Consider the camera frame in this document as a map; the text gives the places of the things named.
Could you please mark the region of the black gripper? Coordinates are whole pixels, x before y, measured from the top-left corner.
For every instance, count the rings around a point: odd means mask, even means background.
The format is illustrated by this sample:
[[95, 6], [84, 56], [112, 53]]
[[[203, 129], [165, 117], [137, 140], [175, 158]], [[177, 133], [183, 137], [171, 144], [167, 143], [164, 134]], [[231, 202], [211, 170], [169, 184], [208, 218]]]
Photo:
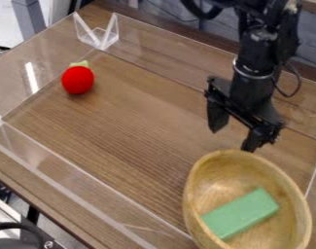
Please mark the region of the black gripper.
[[283, 116], [274, 106], [275, 82], [282, 75], [282, 67], [268, 70], [248, 68], [234, 59], [234, 79], [210, 76], [207, 79], [207, 117], [214, 133], [236, 118], [248, 127], [248, 137], [242, 150], [255, 152], [264, 144], [276, 142], [284, 126]]

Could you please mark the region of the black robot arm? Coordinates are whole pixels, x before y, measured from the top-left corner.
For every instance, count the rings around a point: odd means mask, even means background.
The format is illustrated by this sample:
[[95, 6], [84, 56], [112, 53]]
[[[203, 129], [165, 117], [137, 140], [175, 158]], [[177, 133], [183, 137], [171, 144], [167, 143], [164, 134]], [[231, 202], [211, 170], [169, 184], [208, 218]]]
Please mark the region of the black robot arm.
[[302, 0], [216, 0], [216, 5], [236, 9], [242, 47], [232, 80], [207, 79], [208, 126], [216, 132], [236, 118], [248, 127], [242, 149], [252, 152], [276, 142], [284, 127], [274, 95], [297, 95], [283, 90], [279, 80], [283, 70], [294, 68], [303, 4]]

